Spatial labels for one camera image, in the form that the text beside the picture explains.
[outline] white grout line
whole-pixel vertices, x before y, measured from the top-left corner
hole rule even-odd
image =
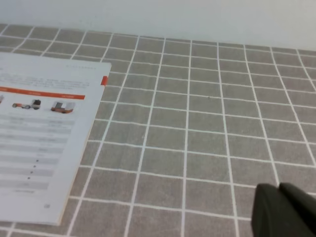
[[[60,32],[61,29],[58,29],[53,41],[49,44],[49,46],[44,50],[44,52],[41,54],[41,56],[44,56],[44,54],[47,53],[47,51],[49,50],[49,48],[53,45],[53,43],[56,41],[58,35],[59,35],[59,32]]]
[[[231,157],[230,157],[231,155],[230,155],[229,143],[228,143],[228,133],[227,133],[227,125],[226,125],[225,105],[224,105],[224,95],[223,95],[222,78],[221,78],[221,68],[220,68],[220,61],[219,61],[219,44],[218,43],[217,43],[217,67],[218,67],[218,77],[219,77],[221,100],[222,100],[223,124],[224,124],[224,132],[225,132],[225,143],[226,143],[226,153],[227,153],[227,161],[228,161],[229,180],[230,180],[231,192],[232,192],[235,231],[236,231],[236,237],[239,237],[239,226],[238,226],[238,219],[237,219],[237,205],[236,205],[233,172],[232,172],[232,163],[231,163]]]
[[[71,56],[70,59],[73,59],[74,56],[76,55],[76,53],[78,52],[78,50],[79,50],[79,48],[81,47],[82,42],[83,42],[83,40],[84,40],[86,34],[87,34],[87,31],[84,32],[84,34],[83,34],[83,36],[82,36],[82,39],[81,39],[81,41],[80,41],[80,44],[77,46],[76,50],[74,51],[74,53],[72,54],[72,56]]]
[[[251,83],[251,86],[252,86],[252,92],[253,92],[253,95],[254,95],[254,98],[255,98],[255,101],[256,101],[256,105],[257,105],[257,109],[258,109],[258,114],[259,114],[260,123],[261,123],[261,129],[263,130],[263,135],[264,135],[265,140],[266,140],[266,145],[267,145],[267,148],[268,148],[268,153],[269,153],[270,160],[272,162],[272,168],[273,168],[273,172],[274,172],[274,175],[275,175],[276,184],[279,185],[280,180],[279,180],[278,175],[277,175],[277,168],[276,168],[276,165],[275,165],[275,162],[274,162],[274,159],[273,159],[273,155],[272,155],[272,151],[271,151],[271,147],[270,147],[270,144],[269,144],[269,141],[268,141],[266,128],[265,128],[265,125],[263,123],[263,119],[262,119],[262,115],[261,115],[261,109],[260,109],[260,106],[259,106],[259,103],[258,103],[258,100],[257,100],[256,91],[255,91],[255,88],[253,86],[253,81],[252,81],[252,77],[251,77],[251,73],[250,73],[250,69],[249,69],[249,65],[248,65],[247,53],[246,53],[245,45],[243,46],[243,50],[244,50],[244,54],[245,54],[246,66],[247,66],[247,70],[248,70],[248,73],[249,73],[250,83]]]
[[[152,113],[153,113],[153,107],[154,107],[154,102],[155,102],[156,90],[157,90],[157,87],[158,87],[158,80],[159,80],[159,75],[160,75],[160,70],[161,70],[161,64],[162,64],[162,58],[163,58],[163,52],[164,52],[165,44],[166,44],[166,40],[164,39],[162,52],[161,52],[161,57],[160,57],[160,64],[159,64],[158,73],[157,73],[157,79],[156,79],[156,84],[155,84],[155,91],[154,91],[154,94],[153,94],[153,97],[152,97],[152,103],[151,103],[151,107],[150,107],[150,111],[149,111],[147,127],[146,127],[146,131],[145,131],[145,135],[144,135],[142,152],[141,152],[140,159],[139,159],[137,175],[136,175],[134,189],[133,189],[133,194],[132,194],[132,199],[131,199],[131,206],[130,206],[129,213],[128,213],[128,216],[127,216],[127,221],[126,221],[126,226],[125,226],[125,231],[124,231],[124,237],[128,237],[129,226],[130,226],[130,222],[131,222],[131,219],[132,219],[132,213],[133,213],[134,203],[135,203],[135,199],[136,199],[138,181],[139,181],[140,172],[141,172],[141,168],[142,168],[142,162],[143,162],[143,158],[144,158],[144,152],[145,152],[145,147],[146,147],[146,142],[147,142],[147,137],[148,137],[148,132],[149,132],[149,124],[150,124]]]
[[[109,122],[108,122],[107,127],[106,127],[106,129],[105,129],[105,131],[104,131],[104,134],[103,134],[103,136],[102,136],[102,140],[101,140],[101,143],[100,143],[100,145],[99,145],[98,151],[97,151],[97,153],[96,153],[96,155],[95,155],[95,157],[94,157],[94,160],[93,160],[93,163],[92,163],[92,166],[93,166],[93,167],[95,167],[95,165],[96,165],[96,163],[97,163],[99,154],[100,154],[100,152],[101,152],[103,143],[104,143],[104,141],[105,141],[105,137],[106,137],[106,135],[107,135],[107,133],[108,133],[108,130],[109,130],[109,127],[110,127],[112,118],[113,118],[113,116],[114,116],[114,112],[115,112],[116,107],[117,107],[118,102],[119,102],[119,97],[120,97],[120,95],[121,95],[121,93],[122,93],[124,84],[125,84],[126,79],[127,79],[128,72],[129,72],[129,70],[130,70],[130,68],[131,68],[131,65],[132,65],[132,62],[133,62],[133,59],[134,59],[134,56],[135,56],[135,52],[136,52],[136,48],[137,48],[138,42],[139,42],[139,37],[137,38],[137,42],[136,42],[136,45],[135,45],[135,50],[134,50],[132,59],[131,59],[129,65],[128,65],[127,73],[126,73],[126,75],[125,75],[125,78],[124,78],[124,81],[123,81],[123,83],[122,83],[121,89],[120,89],[120,91],[119,91],[119,93],[118,93],[118,97],[117,97],[116,103],[114,104],[114,107],[113,107],[113,110],[112,110],[112,113],[111,113]],[[87,190],[87,188],[88,188],[88,185],[89,185],[89,182],[90,182],[92,173],[93,173],[93,168],[90,170],[90,172],[89,172],[89,174],[88,174],[86,183],[84,184],[84,187],[83,187],[83,190],[82,190],[82,193],[81,193],[81,196],[80,196],[81,198],[83,198],[84,195],[85,195],[85,192],[86,192],[86,190]],[[68,228],[68,231],[67,231],[67,236],[68,236],[68,237],[71,235],[71,232],[72,232],[72,229],[73,229],[73,227],[74,227],[75,220],[76,220],[77,215],[78,215],[78,213],[79,213],[81,204],[82,204],[82,199],[79,200],[79,202],[78,202],[78,204],[77,204],[77,207],[76,207],[76,209],[75,209],[75,212],[74,212],[74,214],[73,214],[73,217],[72,217],[72,219],[71,219],[71,222],[70,222],[70,224],[69,224],[69,228]]]
[[[190,41],[190,57],[187,85],[187,109],[186,109],[186,128],[184,140],[184,160],[183,160],[183,182],[182,182],[182,215],[181,215],[181,237],[185,236],[186,219],[186,195],[187,195],[187,160],[188,160],[188,136],[189,136],[189,110],[190,110],[190,79],[191,79],[191,61],[192,61],[192,40]]]
[[[297,114],[296,114],[296,111],[295,111],[295,109],[294,109],[294,106],[293,106],[293,104],[292,104],[292,101],[291,101],[291,99],[290,99],[290,96],[289,96],[288,93],[287,93],[287,90],[286,90],[286,87],[285,87],[284,82],[283,82],[283,80],[282,80],[282,77],[281,77],[281,75],[280,75],[280,72],[278,71],[278,68],[277,68],[277,66],[276,66],[276,61],[275,61],[274,55],[273,55],[273,53],[272,53],[272,48],[270,48],[270,50],[271,50],[271,55],[272,55],[273,62],[274,62],[274,64],[275,64],[275,68],[276,68],[277,74],[278,74],[278,76],[279,76],[279,78],[280,78],[280,80],[281,80],[281,83],[282,83],[282,86],[283,86],[283,88],[284,88],[286,97],[287,97],[287,99],[288,99],[288,101],[289,101],[289,103],[290,103],[290,105],[291,105],[291,108],[292,108],[292,111],[293,111],[293,113],[294,113],[295,119],[296,119],[296,121],[297,121],[297,124],[298,124],[300,130],[301,130],[303,139],[304,139],[305,144],[306,144],[306,146],[307,146],[307,149],[308,149],[308,151],[309,151],[309,153],[310,153],[310,155],[311,155],[311,159],[312,159],[312,161],[313,161],[313,163],[314,163],[314,166],[316,167],[316,160],[315,160],[315,157],[314,157],[314,155],[313,155],[313,152],[312,152],[312,150],[311,150],[311,147],[310,147],[310,145],[309,145],[309,142],[308,142],[308,140],[307,140],[307,138],[306,138],[306,135],[305,135],[305,133],[304,133],[304,131],[303,131],[303,129],[302,129],[302,125],[300,124],[300,121],[299,121],[299,119],[298,119],[298,116],[297,116]]]
[[[300,60],[300,63],[301,63],[302,66],[303,66],[304,72],[306,73],[308,79],[310,80],[310,82],[311,82],[311,84],[312,84],[312,86],[313,86],[314,91],[316,92],[316,86],[314,85],[314,83],[313,83],[313,81],[312,81],[310,75],[308,74],[308,72],[307,72],[307,70],[306,70],[306,67],[305,67],[304,64],[303,64],[303,61],[302,61],[300,52],[299,52],[298,50],[296,50],[296,52],[297,52],[297,55],[298,55],[298,59]]]
[[[30,37],[30,35],[32,34],[32,32],[33,32],[34,29],[35,29],[35,26],[33,26],[33,28],[30,30],[30,32],[29,32],[28,35],[24,38],[24,40],[23,40],[18,46],[16,46],[16,47],[12,50],[12,52],[16,51],[19,47],[21,47],[21,46],[25,43],[26,40],[28,40],[28,38]]]

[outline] gray tile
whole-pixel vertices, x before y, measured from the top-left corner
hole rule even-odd
[[[273,47],[272,48],[273,52],[279,52],[279,53],[294,53],[296,54],[296,50],[295,49],[291,49],[291,48],[278,48],[278,47]]]
[[[120,95],[119,102],[151,105],[152,98],[153,98],[152,91],[124,88]]]
[[[144,153],[142,172],[183,176],[183,152],[171,152],[146,149]]]
[[[187,96],[157,92],[154,106],[185,110],[187,108]]]
[[[80,43],[83,35],[83,31],[61,29],[56,40],[63,42]]]
[[[95,120],[90,132],[89,140],[101,140],[108,122]]]
[[[101,58],[90,58],[90,57],[84,57],[84,56],[74,56],[74,60],[82,60],[82,61],[90,61],[90,62],[100,62]]]
[[[49,41],[42,41],[37,39],[27,39],[19,48],[20,49],[29,49],[37,51],[45,51],[50,45]]]
[[[304,105],[316,107],[316,94],[303,92],[287,92],[293,105]]]
[[[247,66],[243,62],[220,60],[219,64],[221,71],[248,73]]]
[[[290,105],[274,105],[259,103],[262,118],[296,121]]]
[[[277,69],[282,77],[308,78],[303,68],[278,66]]]
[[[269,160],[267,143],[264,139],[228,136],[229,150],[234,157]]]
[[[109,119],[114,107],[113,103],[101,102],[96,115],[96,119]]]
[[[224,98],[255,100],[251,87],[222,85]]]
[[[232,215],[231,187],[187,180],[186,208],[215,214]]]
[[[289,66],[302,66],[298,55],[273,53],[276,64],[283,64]]]
[[[132,63],[129,73],[157,76],[159,65]]]
[[[189,129],[224,132],[223,116],[190,112]]]
[[[107,46],[110,42],[110,38],[110,34],[87,32],[82,43],[96,46]]]
[[[242,44],[237,44],[237,43],[218,43],[219,46],[224,46],[224,47],[232,47],[232,48],[243,48]]]
[[[2,33],[4,36],[26,37],[30,33],[31,26],[9,25]]]
[[[150,108],[139,105],[118,104],[113,120],[147,124]]]
[[[219,82],[218,71],[191,68],[190,80]]]
[[[163,41],[155,39],[139,39],[137,50],[161,53]]]
[[[190,44],[166,41],[164,53],[190,55]]]
[[[142,149],[104,143],[96,166],[112,169],[137,170]]]
[[[14,50],[14,48],[1,48],[0,47],[0,52],[5,52],[5,53],[10,53]]]
[[[142,145],[145,136],[145,126],[128,123],[111,122],[106,141]]]
[[[280,182],[292,183],[305,192],[316,192],[316,169],[286,164],[276,164]]]
[[[75,212],[77,202],[77,200],[68,199],[64,215],[59,226],[17,223],[15,228],[28,231],[38,231],[42,233],[65,235]]]
[[[158,81],[157,90],[187,94],[188,81],[160,78]]]
[[[311,155],[305,144],[269,141],[274,160],[296,164],[312,164]]]
[[[261,51],[254,51],[254,50],[247,50],[247,61],[248,62],[255,62],[255,63],[272,63],[273,59],[270,52],[261,52]]]
[[[219,58],[245,61],[245,54],[243,49],[219,47]]]
[[[81,45],[76,55],[102,58],[106,48]]]
[[[316,125],[302,124],[302,129],[309,142],[316,142]]]
[[[137,38],[113,35],[110,47],[135,49]]]
[[[99,146],[100,146],[99,142],[87,142],[80,164],[92,165],[95,159],[95,156],[97,154],[97,151],[99,149]]]
[[[300,122],[316,123],[316,108],[294,106],[294,109]]]
[[[0,37],[0,46],[2,47],[16,47],[23,42],[23,39]]]
[[[235,198],[238,217],[251,217],[255,189],[235,186]]]
[[[135,207],[128,236],[175,237],[180,236],[180,232],[180,212]]]
[[[160,64],[161,54],[136,51],[134,62]]]
[[[309,80],[282,78],[283,83],[288,90],[301,90],[315,92],[313,84]]]
[[[191,67],[192,68],[202,68],[202,69],[211,69],[217,70],[217,60],[208,59],[208,58],[191,58]]]
[[[234,237],[234,220],[186,213],[186,237]]]
[[[283,103],[283,104],[289,103],[285,92],[281,90],[255,88],[255,92],[256,92],[258,101]]]
[[[267,46],[246,45],[246,49],[264,50],[264,51],[269,51],[270,52],[270,48],[267,47]]]
[[[263,137],[259,119],[226,116],[226,126],[228,133]]]
[[[85,197],[130,202],[135,179],[136,174],[95,169]]]
[[[183,150],[185,131],[161,127],[150,127],[146,146]]]
[[[186,127],[187,113],[177,110],[164,110],[154,108],[152,111],[151,125],[170,127]]]
[[[221,79],[222,83],[251,85],[248,74],[221,72]]]
[[[238,221],[240,237],[253,237],[251,221]]]
[[[301,56],[305,67],[316,68],[316,57]]]
[[[76,218],[72,236],[124,235],[129,206],[83,201]]]
[[[146,75],[128,75],[124,86],[153,90],[155,88],[155,84],[156,77]]]
[[[76,44],[54,42],[51,47],[49,47],[48,52],[73,54],[77,47],[78,45]]]
[[[81,196],[81,193],[83,191],[83,187],[85,185],[89,172],[90,172],[90,168],[82,168],[82,167],[78,168],[76,178],[71,188],[70,195],[77,196],[77,197]]]
[[[58,53],[45,53],[43,55],[44,57],[49,57],[49,58],[63,58],[63,59],[70,59],[71,55],[68,54],[58,54]]]
[[[132,59],[132,56],[133,56],[133,51],[131,51],[131,50],[109,48],[106,55],[105,55],[105,58],[130,61]]]
[[[188,74],[189,74],[188,68],[161,66],[161,69],[160,69],[160,76],[164,78],[176,78],[176,79],[187,80]]]
[[[119,95],[119,88],[116,87],[105,87],[101,100],[104,101],[116,101]]]
[[[311,50],[298,50],[300,55],[309,55],[309,56],[316,56],[316,51],[311,51]]]
[[[254,86],[283,89],[283,85],[279,77],[251,75],[251,79]]]
[[[200,41],[200,40],[193,40],[192,44],[207,44],[207,45],[212,45],[212,46],[216,46],[217,45],[217,43],[215,43],[215,42]]]
[[[141,174],[136,203],[181,208],[182,180]]]
[[[248,63],[250,73],[277,76],[277,70],[274,65]]]
[[[27,55],[35,55],[35,56],[40,56],[41,52],[37,51],[30,51],[30,50],[23,50],[23,49],[17,49],[13,53],[20,53],[20,54],[27,54]]]
[[[212,83],[204,83],[191,81],[190,82],[191,95],[205,95],[213,97],[221,97],[220,85]]]
[[[192,44],[193,57],[217,58],[217,47]]]
[[[188,151],[226,155],[225,136],[222,134],[189,131]]]
[[[271,163],[231,159],[233,180],[236,184],[256,186],[259,183],[276,184]]]
[[[225,113],[258,118],[258,109],[255,102],[224,99]]]
[[[187,177],[229,182],[227,158],[188,154]]]
[[[303,141],[298,124],[289,122],[264,120],[265,129],[269,138]]]
[[[110,73],[107,85],[122,86],[125,74]]]
[[[58,32],[57,28],[35,27],[30,35],[30,38],[42,39],[42,40],[53,40],[57,32]]]
[[[179,67],[188,67],[189,57],[165,54],[162,58],[162,64]]]

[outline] orange tab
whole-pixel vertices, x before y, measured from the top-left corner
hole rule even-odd
[[[51,93],[51,92],[34,91],[34,90],[22,90],[22,89],[2,87],[2,86],[0,86],[0,91],[11,92],[11,93],[16,93],[16,94],[24,94],[24,95],[35,95],[35,96],[54,97],[54,98],[76,99],[76,100],[83,100],[85,98],[84,95],[72,95],[72,94],[60,94],[60,93]]]
[[[108,77],[107,76],[103,76],[102,81],[101,81],[101,85],[106,85],[108,83]]]

